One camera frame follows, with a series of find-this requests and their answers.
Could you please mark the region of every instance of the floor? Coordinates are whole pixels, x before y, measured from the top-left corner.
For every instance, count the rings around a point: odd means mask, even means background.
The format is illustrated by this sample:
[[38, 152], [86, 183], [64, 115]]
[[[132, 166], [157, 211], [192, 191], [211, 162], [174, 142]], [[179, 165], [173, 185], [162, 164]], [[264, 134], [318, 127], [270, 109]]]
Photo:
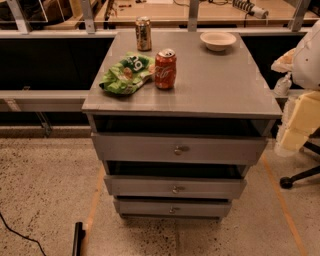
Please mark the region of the floor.
[[[320, 255], [320, 177], [291, 190], [278, 185], [319, 164], [307, 149], [281, 158], [269, 144], [247, 174], [247, 186], [221, 222], [121, 218], [103, 183], [87, 127], [0, 129], [0, 212], [13, 230], [38, 240], [48, 256], [72, 255], [83, 222], [88, 256]], [[43, 255], [0, 221], [0, 255]]]

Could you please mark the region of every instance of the red soda can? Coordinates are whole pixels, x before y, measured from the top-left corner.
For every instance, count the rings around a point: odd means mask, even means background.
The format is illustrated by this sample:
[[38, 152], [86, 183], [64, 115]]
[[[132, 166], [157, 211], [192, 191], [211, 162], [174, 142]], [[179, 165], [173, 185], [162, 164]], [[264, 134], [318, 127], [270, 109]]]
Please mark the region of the red soda can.
[[164, 49], [156, 56], [155, 85], [159, 89], [171, 89], [177, 75], [177, 57], [172, 49]]

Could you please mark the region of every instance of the small white bowl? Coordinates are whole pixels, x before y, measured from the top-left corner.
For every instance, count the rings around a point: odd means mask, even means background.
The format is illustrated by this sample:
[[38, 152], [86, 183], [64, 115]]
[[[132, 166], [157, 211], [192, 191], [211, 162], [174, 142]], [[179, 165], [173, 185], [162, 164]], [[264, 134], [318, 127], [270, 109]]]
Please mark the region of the small white bowl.
[[205, 32], [200, 39], [211, 51], [224, 51], [237, 41], [234, 35], [226, 32]]

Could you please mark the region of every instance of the green snack bag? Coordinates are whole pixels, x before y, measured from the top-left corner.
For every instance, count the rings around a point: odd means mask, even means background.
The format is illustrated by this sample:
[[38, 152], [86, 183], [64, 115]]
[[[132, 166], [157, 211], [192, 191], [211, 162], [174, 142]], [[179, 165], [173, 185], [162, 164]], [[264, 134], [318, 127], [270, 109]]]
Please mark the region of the green snack bag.
[[154, 74], [154, 64], [154, 58], [127, 52], [104, 74], [99, 86], [114, 94], [133, 94]]

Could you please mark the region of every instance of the gray drawer unit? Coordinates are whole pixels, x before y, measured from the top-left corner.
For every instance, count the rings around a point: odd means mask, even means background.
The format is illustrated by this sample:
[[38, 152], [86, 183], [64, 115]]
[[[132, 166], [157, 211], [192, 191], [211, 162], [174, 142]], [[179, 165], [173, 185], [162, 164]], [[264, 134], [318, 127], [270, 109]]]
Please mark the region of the gray drawer unit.
[[175, 88], [159, 90], [151, 80], [117, 97], [99, 83], [125, 49], [136, 48], [133, 32], [119, 32], [85, 100], [105, 184], [121, 216], [227, 216], [281, 118], [239, 35], [216, 54], [200, 34], [153, 32], [153, 49], [144, 54], [176, 50]]
[[156, 137], [92, 134], [100, 160], [253, 165], [265, 138]]
[[230, 202], [114, 199], [122, 216], [207, 217], [223, 218], [231, 209]]
[[246, 186], [243, 179], [196, 179], [107, 175], [110, 195], [173, 198], [239, 198]]

